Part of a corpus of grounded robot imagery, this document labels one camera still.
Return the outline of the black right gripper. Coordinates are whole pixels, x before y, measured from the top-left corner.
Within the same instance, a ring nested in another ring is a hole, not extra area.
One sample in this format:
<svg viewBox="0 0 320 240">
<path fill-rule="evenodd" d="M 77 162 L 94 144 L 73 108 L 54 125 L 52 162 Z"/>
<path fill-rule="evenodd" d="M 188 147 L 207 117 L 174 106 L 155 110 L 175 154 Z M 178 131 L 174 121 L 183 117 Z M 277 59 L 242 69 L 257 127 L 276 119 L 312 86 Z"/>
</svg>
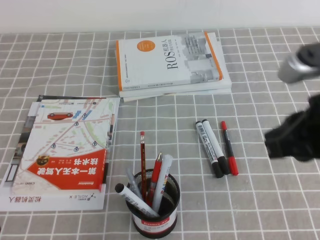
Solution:
<svg viewBox="0 0 320 240">
<path fill-rule="evenodd" d="M 264 134 L 269 158 L 293 157 L 300 162 L 320 158 L 320 96 L 310 97 L 308 103 L 306 110 Z"/>
</svg>

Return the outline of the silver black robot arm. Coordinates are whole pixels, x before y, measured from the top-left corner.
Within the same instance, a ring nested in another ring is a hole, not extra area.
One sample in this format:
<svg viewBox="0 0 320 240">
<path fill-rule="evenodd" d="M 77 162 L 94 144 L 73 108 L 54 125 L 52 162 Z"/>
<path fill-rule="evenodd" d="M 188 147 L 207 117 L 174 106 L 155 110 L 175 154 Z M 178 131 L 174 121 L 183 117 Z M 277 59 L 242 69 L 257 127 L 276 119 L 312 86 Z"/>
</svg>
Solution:
<svg viewBox="0 0 320 240">
<path fill-rule="evenodd" d="M 320 44 L 301 46 L 283 61 L 278 78 L 286 84 L 320 76 Z M 293 157 L 300 162 L 320 158 L 320 96 L 308 99 L 309 107 L 289 115 L 284 122 L 264 134 L 268 157 Z"/>
</svg>

